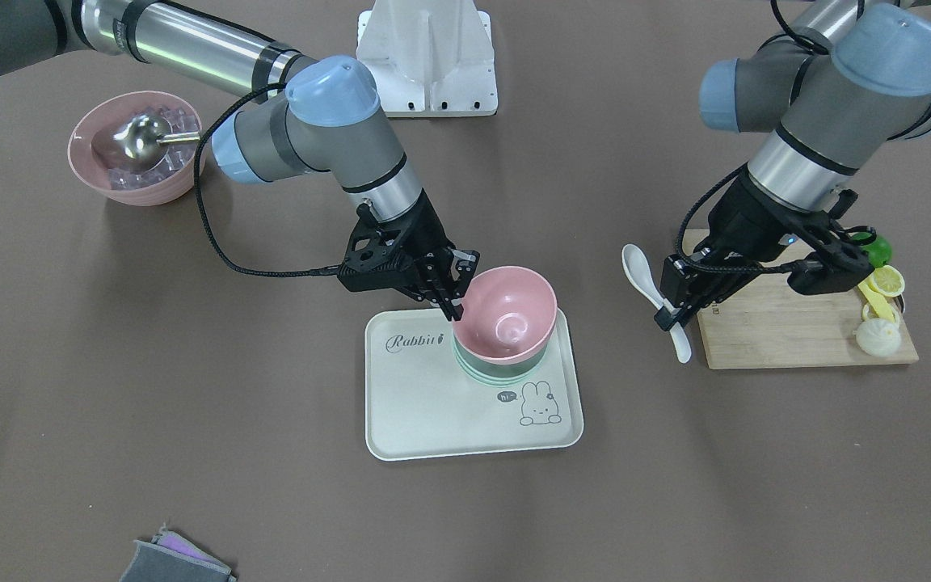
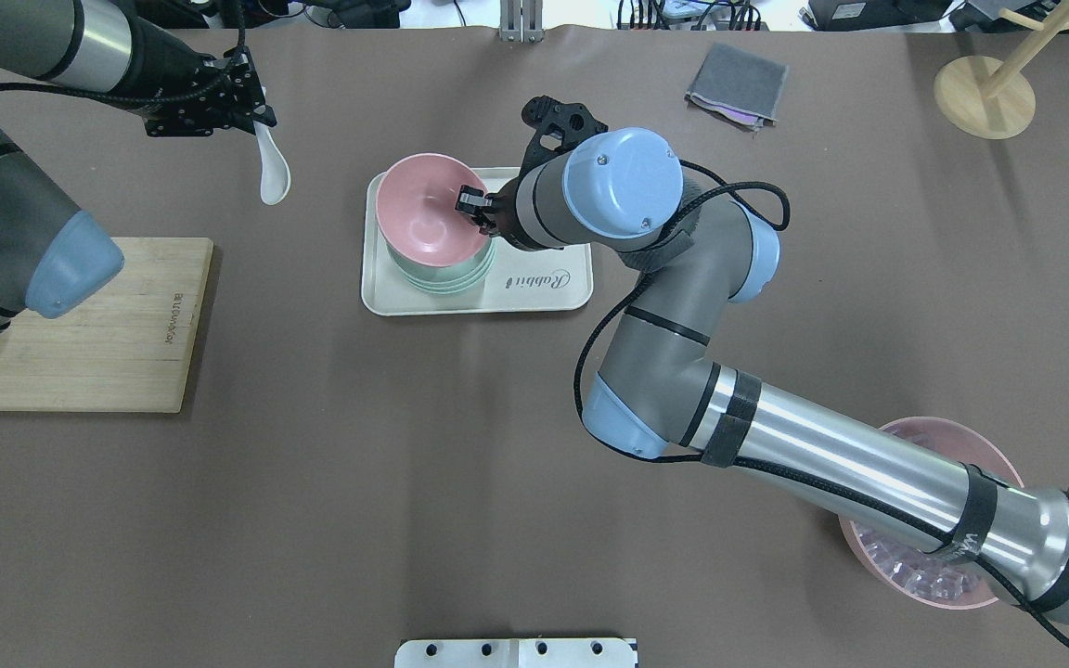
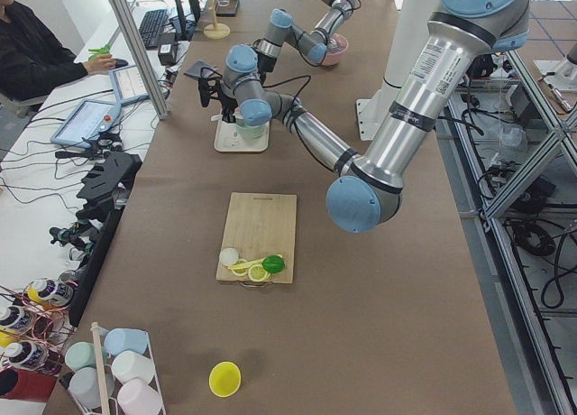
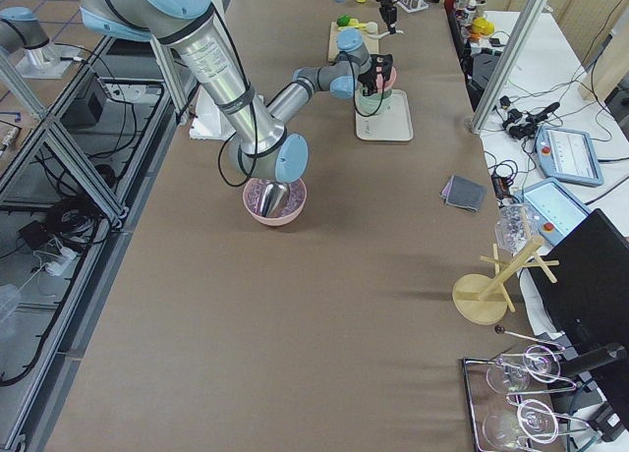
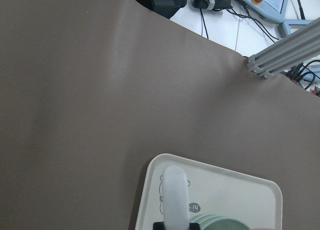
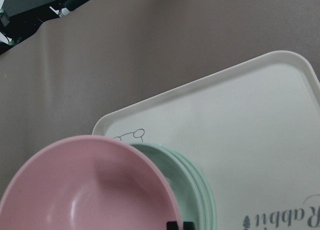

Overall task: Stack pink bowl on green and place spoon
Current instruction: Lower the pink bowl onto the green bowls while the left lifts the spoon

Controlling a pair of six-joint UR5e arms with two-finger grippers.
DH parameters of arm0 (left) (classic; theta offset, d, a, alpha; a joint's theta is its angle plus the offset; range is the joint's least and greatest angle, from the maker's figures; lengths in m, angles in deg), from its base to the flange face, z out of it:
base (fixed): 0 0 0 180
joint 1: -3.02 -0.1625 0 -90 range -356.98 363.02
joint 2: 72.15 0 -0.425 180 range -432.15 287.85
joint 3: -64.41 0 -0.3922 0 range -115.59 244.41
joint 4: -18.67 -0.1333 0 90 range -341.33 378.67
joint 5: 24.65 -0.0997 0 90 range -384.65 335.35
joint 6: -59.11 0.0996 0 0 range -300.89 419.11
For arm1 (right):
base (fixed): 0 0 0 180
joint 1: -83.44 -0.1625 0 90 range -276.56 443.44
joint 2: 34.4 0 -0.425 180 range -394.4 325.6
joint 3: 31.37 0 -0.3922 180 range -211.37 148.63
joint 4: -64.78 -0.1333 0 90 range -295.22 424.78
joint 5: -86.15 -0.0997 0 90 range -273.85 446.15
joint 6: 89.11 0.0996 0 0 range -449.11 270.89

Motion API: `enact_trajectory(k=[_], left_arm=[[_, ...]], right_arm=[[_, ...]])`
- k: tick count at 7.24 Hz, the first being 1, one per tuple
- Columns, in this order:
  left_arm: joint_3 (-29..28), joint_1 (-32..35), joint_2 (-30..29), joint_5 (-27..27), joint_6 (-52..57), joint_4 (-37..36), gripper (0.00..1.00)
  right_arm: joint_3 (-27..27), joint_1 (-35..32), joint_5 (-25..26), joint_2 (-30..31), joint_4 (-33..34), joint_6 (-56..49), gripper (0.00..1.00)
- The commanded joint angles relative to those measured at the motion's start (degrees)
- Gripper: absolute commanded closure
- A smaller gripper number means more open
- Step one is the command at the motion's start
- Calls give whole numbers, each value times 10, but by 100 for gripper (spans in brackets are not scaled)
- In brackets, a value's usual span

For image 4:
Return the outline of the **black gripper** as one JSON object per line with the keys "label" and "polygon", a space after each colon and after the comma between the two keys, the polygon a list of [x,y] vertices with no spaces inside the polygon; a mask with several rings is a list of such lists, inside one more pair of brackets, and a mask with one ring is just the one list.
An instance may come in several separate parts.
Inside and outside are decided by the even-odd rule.
{"label": "black gripper", "polygon": [[387,24],[387,29],[390,33],[396,33],[397,25],[397,7],[395,6],[397,0],[375,0],[379,3],[379,12]]}
{"label": "black gripper", "polygon": [[394,61],[391,54],[372,54],[370,58],[370,68],[358,77],[362,86],[362,96],[384,92],[386,84],[391,81],[393,72]]}

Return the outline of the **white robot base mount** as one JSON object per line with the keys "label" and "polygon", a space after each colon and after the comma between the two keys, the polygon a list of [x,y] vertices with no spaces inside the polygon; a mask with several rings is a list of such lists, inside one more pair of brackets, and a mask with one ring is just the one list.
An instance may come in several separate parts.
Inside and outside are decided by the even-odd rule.
{"label": "white robot base mount", "polygon": [[[163,46],[154,35],[150,39],[150,46],[175,108],[180,114],[177,122],[184,125],[191,117],[190,106],[187,105],[186,94],[179,73],[176,71],[171,50]],[[226,141],[233,133],[233,127],[203,88],[200,89],[194,114],[195,117],[189,130],[192,140]]]}

